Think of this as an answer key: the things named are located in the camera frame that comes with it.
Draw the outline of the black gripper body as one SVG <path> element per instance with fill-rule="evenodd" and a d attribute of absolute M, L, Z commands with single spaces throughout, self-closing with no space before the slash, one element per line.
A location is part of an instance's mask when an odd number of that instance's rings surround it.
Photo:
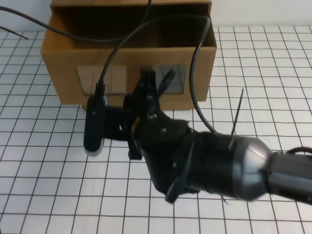
<path fill-rule="evenodd" d="M 133 92 L 125 96 L 123 108 L 128 111 L 122 127 L 128 136 L 129 159 L 141 160 L 142 150 L 151 152 L 164 143 L 158 123 L 164 113 L 160 109 L 156 84 L 138 83 Z"/>

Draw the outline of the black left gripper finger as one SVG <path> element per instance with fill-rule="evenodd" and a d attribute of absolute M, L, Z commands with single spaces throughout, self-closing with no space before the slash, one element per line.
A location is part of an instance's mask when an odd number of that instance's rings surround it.
<path fill-rule="evenodd" d="M 156 72 L 154 69 L 141 69 L 140 87 L 143 89 L 156 89 Z"/>

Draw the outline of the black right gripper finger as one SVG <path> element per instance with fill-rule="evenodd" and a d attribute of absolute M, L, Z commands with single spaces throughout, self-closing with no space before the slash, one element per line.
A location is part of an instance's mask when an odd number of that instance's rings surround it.
<path fill-rule="evenodd" d="M 164 76 L 164 78 L 160 82 L 160 85 L 157 90 L 158 94 L 163 94 L 166 91 L 166 89 L 169 87 L 170 83 L 174 79 L 175 74 L 176 72 L 173 69 L 169 70 L 169 72 Z"/>

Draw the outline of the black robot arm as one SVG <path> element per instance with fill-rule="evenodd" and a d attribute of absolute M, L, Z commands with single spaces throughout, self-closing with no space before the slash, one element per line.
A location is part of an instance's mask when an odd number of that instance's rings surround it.
<path fill-rule="evenodd" d="M 143 69 L 140 75 L 123 104 L 132 114 L 123 122 L 128 156 L 146 161 L 155 188 L 167 202 L 206 191 L 245 201 L 273 194 L 311 204 L 311 148 L 281 153 L 257 138 L 197 132 L 160 109 L 159 97 L 175 72 L 170 70 L 159 87 L 154 70 Z"/>

